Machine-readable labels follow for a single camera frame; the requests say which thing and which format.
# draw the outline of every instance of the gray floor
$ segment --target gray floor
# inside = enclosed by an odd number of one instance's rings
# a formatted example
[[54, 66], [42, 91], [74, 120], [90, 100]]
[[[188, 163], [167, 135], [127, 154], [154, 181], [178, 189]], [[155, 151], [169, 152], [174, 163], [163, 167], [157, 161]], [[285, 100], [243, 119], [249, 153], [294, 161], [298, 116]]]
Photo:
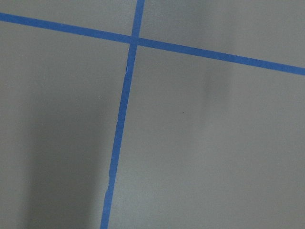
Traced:
[[[1, 1], [131, 34], [136, 1]], [[146, 0], [140, 36], [304, 67], [305, 2]], [[128, 45], [0, 22], [0, 228], [97, 229]], [[110, 229], [302, 229], [305, 78], [138, 47]]]

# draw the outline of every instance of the horizontal blue line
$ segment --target horizontal blue line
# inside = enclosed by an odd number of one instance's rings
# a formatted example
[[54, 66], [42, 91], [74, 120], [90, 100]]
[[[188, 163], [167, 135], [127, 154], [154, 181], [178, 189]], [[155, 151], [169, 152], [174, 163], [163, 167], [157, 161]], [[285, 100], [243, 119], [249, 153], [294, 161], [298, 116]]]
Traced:
[[215, 52], [215, 51], [210, 51], [210, 50], [205, 50], [205, 49], [192, 48], [192, 47], [188, 47], [188, 46], [153, 41], [153, 40], [144, 39], [144, 38], [140, 38], [138, 40], [138, 45], [144, 46], [144, 47], [149, 47], [149, 48], [154, 48], [154, 49], [171, 51], [171, 52], [178, 52], [178, 53], [184, 53], [184, 54], [189, 54], [189, 55], [194, 55], [194, 56], [201, 56], [201, 57], [206, 57], [206, 58], [220, 60], [220, 61], [240, 63], [240, 64], [250, 65], [250, 66], [254, 66], [254, 67], [277, 70], [277, 71], [286, 72], [286, 73], [305, 75], [305, 68], [295, 67], [295, 66], [281, 64], [281, 63], [263, 61], [263, 60], [248, 58], [248, 57], [242, 57], [242, 56], [237, 56], [237, 55], [232, 55], [232, 54], [226, 54], [223, 52]]
[[154, 48], [154, 49], [161, 49], [161, 50], [166, 50], [166, 51], [171, 51], [171, 52], [178, 52], [178, 53], [184, 53], [184, 54], [189, 54], [189, 55], [194, 55], [194, 56], [201, 56], [201, 57], [215, 59], [215, 60], [240, 63], [240, 64], [249, 65], [249, 66], [266, 68], [266, 69], [271, 69], [271, 70], [276, 70], [276, 71], [281, 71], [281, 72], [286, 72], [286, 73], [305, 75], [305, 68], [302, 68], [302, 67], [296, 67], [296, 66], [291, 66], [291, 65], [287, 65], [287, 64], [263, 61], [263, 60], [258, 60], [258, 59], [243, 57], [243, 56], [227, 54], [227, 53], [223, 53], [223, 52], [198, 49], [198, 48], [193, 48], [193, 47], [183, 46], [183, 45], [178, 45], [178, 44], [153, 41], [153, 40], [144, 39], [144, 38], [137, 38], [137, 37], [132, 37], [132, 36], [128, 36], [128, 35], [88, 29], [88, 28], [84, 28], [84, 27], [61, 24], [61, 23], [56, 23], [56, 22], [51, 22], [51, 21], [44, 21], [44, 20], [38, 20], [38, 19], [33, 19], [33, 18], [21, 17], [21, 16], [16, 16], [16, 15], [6, 14], [6, 13], [0, 13], [0, 21], [6, 21], [6, 22], [11, 22], [11, 23], [16, 23], [16, 24], [28, 25], [28, 26], [38, 27], [38, 28], [61, 31], [61, 32], [68, 32], [68, 33], [73, 33], [73, 34], [78, 34], [78, 35], [83, 35], [83, 36], [88, 36], [88, 37], [106, 39], [106, 40], [110, 40], [110, 41], [137, 44], [140, 46]]
[[100, 31], [100, 30], [94, 30], [94, 29], [88, 29], [84, 27], [74, 26], [74, 25], [67, 25], [67, 24], [61, 24], [57, 22], [51, 22], [51, 21], [44, 21], [34, 18], [27, 18], [22, 16], [16, 16], [6, 13], [0, 13], [0, 21], [5, 22], [11, 22], [21, 25], [28, 25], [48, 30], [55, 30], [60, 32], [68, 32], [73, 33], [77, 35], [83, 35], [87, 37], [94, 37], [94, 38], [100, 38], [100, 39], [106, 39], [110, 41], [115, 42], [123, 42], [123, 43], [131, 43], [132, 38], [131, 36], [117, 34], [113, 32], [106, 32], [106, 31]]

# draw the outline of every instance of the blue tape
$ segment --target blue tape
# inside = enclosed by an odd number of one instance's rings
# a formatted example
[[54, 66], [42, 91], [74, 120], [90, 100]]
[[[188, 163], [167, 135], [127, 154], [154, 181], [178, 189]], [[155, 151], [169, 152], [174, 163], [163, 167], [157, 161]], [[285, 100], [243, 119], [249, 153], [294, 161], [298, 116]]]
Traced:
[[87, 37], [94, 37], [94, 38], [100, 38], [115, 42], [123, 42], [123, 43], [131, 43], [132, 38], [131, 36], [122, 35], [118, 33], [113, 32], [106, 32], [106, 31], [100, 31], [100, 30], [94, 30], [94, 29], [88, 29], [84, 27], [74, 26], [74, 25], [67, 25], [67, 24], [61, 24], [51, 21], [44, 21], [44, 20], [38, 20], [34, 18], [27, 18], [27, 17], [21, 17], [6, 13], [0, 13], [0, 21], [5, 22], [11, 22], [15, 24], [21, 24], [21, 25], [28, 25], [32, 27], [38, 27], [48, 30], [55, 30], [60, 32], [68, 32], [73, 33], [77, 35], [83, 35]]
[[172, 51], [172, 52], [178, 52], [178, 53], [184, 53], [194, 56], [201, 56], [206, 57], [210, 59], [220, 60], [220, 61], [227, 61], [227, 62], [233, 62], [233, 63], [240, 63], [245, 65], [250, 65], [254, 67], [260, 67], [260, 68], [266, 68], [271, 70], [277, 70], [281, 72], [286, 73], [294, 73], [299, 75], [305, 75], [305, 68], [281, 64], [281, 63], [275, 63], [275, 62], [269, 62], [269, 61], [263, 61], [243, 56], [237, 56], [232, 54], [226, 54], [222, 52], [215, 52], [205, 49], [197, 49], [192, 48], [188, 46], [178, 45], [178, 44], [171, 44], [171, 43], [165, 43], [165, 42], [158, 42], [153, 41], [149, 39], [140, 38], [138, 40], [138, 45], [154, 48], [154, 49], [161, 49], [166, 51]]
[[[134, 15], [134, 20], [133, 20], [133, 26], [132, 26], [132, 37], [135, 38], [136, 40], [139, 38], [139, 34], [140, 34], [143, 8], [144, 8], [144, 0], [137, 0], [136, 10], [135, 10], [135, 15]], [[110, 162], [110, 168], [109, 168], [109, 184], [108, 184], [108, 188], [107, 188], [107, 191], [105, 194], [100, 229], [107, 229], [108, 224], [109, 224], [113, 191], [114, 191], [116, 173], [117, 173], [117, 168], [118, 168], [118, 163], [119, 163], [122, 136], [123, 136], [123, 131], [124, 131], [124, 124], [125, 124], [125, 118], [126, 118], [126, 112], [127, 112], [129, 92], [130, 92], [130, 87], [131, 87], [131, 83], [132, 83], [132, 74], [133, 74], [133, 69], [134, 69], [137, 47], [138, 46], [136, 43], [131, 43], [129, 46], [126, 74], [125, 74], [124, 83], [123, 83], [121, 102], [120, 102], [120, 108], [119, 108], [119, 114], [118, 114], [118, 121], [117, 121], [116, 129], [115, 129], [112, 156], [111, 156], [111, 162]]]
[[210, 51], [210, 50], [205, 50], [205, 49], [193, 48], [193, 47], [189, 47], [189, 46], [183, 46], [183, 45], [178, 45], [178, 44], [172, 44], [172, 43], [159, 42], [159, 41], [139, 38], [141, 20], [142, 20], [142, 14], [143, 14], [143, 10], [141, 10], [141, 9], [143, 9], [143, 6], [144, 6], [144, 1], [139, 0], [137, 2], [137, 6], [136, 6], [136, 14], [135, 14], [134, 22], [133, 22], [131, 36], [112, 33], [112, 32], [106, 32], [106, 31], [100, 31], [100, 30], [94, 30], [94, 29], [88, 29], [88, 28], [79, 27], [79, 26], [61, 24], [61, 23], [56, 23], [56, 22], [38, 20], [38, 19], [33, 19], [33, 18], [21, 17], [21, 16], [16, 16], [16, 15], [6, 14], [6, 13], [0, 13], [0, 21], [28, 25], [28, 26], [44, 28], [44, 29], [49, 29], [49, 30], [54, 30], [54, 31], [73, 33], [73, 34], [77, 34], [77, 35], [106, 39], [106, 40], [110, 40], [110, 41], [136, 44], [136, 45], [149, 47], [149, 48], [184, 53], [184, 54], [189, 54], [189, 55], [194, 55], [194, 56], [201, 56], [201, 57], [206, 57], [206, 58], [210, 58], [210, 59], [233, 62], [233, 63], [240, 63], [240, 64], [249, 65], [249, 66], [266, 68], [266, 69], [271, 69], [271, 70], [276, 70], [276, 71], [281, 71], [281, 72], [286, 72], [286, 73], [305, 75], [305, 68], [302, 68], [302, 67], [275, 63], [275, 62], [269, 62], [269, 61], [263, 61], [263, 60], [259, 60], [259, 59], [253, 59], [253, 58], [248, 58], [248, 57], [243, 57], [243, 56], [226, 54], [226, 53], [222, 53], [222, 52], [215, 52], [215, 51]]

